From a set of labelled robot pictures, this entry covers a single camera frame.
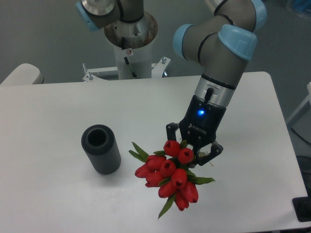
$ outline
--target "blue led light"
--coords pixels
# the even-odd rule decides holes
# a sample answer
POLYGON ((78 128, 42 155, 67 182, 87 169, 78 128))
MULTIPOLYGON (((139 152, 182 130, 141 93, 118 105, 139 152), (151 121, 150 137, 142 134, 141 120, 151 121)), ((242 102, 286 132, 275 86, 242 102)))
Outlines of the blue led light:
POLYGON ((202 110, 202 109, 198 111, 198 115, 199 115, 199 116, 202 116, 204 113, 205 113, 205 111, 202 110))

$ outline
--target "light blue joint cap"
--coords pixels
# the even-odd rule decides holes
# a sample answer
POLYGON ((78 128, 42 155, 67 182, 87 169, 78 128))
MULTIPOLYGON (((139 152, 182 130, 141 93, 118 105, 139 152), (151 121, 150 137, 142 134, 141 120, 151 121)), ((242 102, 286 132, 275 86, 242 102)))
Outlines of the light blue joint cap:
POLYGON ((267 9, 261 0, 252 0, 256 10, 255 30, 261 28, 267 21, 267 9))
POLYGON ((99 28, 93 23, 93 21, 88 17, 87 13, 83 9, 80 2, 76 3, 79 15, 82 17, 83 21, 86 23, 87 27, 91 32, 99 30, 99 28))
POLYGON ((257 44, 255 34, 238 28, 233 25, 225 24, 218 32, 221 42, 240 58, 250 61, 257 44))
POLYGON ((188 29, 188 27, 190 27, 192 24, 184 24, 182 26, 180 26, 176 32, 175 35, 173 37, 173 48, 175 50, 175 52, 181 56, 182 58, 184 57, 183 54, 183 39, 184 39, 184 35, 186 33, 186 30, 188 29))

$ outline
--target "cylinder opening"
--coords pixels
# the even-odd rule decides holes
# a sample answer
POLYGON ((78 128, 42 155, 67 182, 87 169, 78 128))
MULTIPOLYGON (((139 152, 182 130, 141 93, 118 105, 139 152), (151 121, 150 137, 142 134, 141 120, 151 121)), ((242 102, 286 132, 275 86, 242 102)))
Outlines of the cylinder opening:
POLYGON ((95 129, 89 133, 87 140, 91 146, 98 147, 107 141, 107 136, 104 130, 95 129))

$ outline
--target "metal screw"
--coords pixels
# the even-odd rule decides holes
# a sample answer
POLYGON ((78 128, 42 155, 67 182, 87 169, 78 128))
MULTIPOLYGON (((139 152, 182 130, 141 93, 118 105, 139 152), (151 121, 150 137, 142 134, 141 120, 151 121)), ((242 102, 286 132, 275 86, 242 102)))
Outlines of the metal screw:
POLYGON ((133 55, 133 52, 132 52, 131 50, 127 50, 127 51, 126 51, 126 54, 127 54, 127 55, 133 55))
POLYGON ((88 79, 93 80, 91 72, 88 73, 88 79))
POLYGON ((166 57, 162 57, 162 64, 165 64, 166 61, 167 61, 166 57))
POLYGON ((86 64, 85 64, 85 63, 82 63, 82 67, 83 67, 83 71, 84 71, 84 73, 86 74, 86 73, 87 73, 86 64))

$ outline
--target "tulip bouquet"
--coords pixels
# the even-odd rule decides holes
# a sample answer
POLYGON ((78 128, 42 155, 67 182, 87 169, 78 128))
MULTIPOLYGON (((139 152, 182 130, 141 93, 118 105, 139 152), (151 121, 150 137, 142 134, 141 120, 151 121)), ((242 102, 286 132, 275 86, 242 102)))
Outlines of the tulip bouquet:
POLYGON ((180 211, 188 208, 189 203, 196 203, 199 199, 196 185, 215 181, 213 178, 197 177, 189 170, 188 164, 195 156, 193 151, 187 148, 185 140, 181 143, 167 141, 164 150, 156 151, 153 155, 132 143, 137 152, 130 150, 130 154, 144 163, 136 170, 135 176, 145 178, 148 188, 159 187, 159 197, 167 198, 158 219, 170 209, 173 202, 180 211))

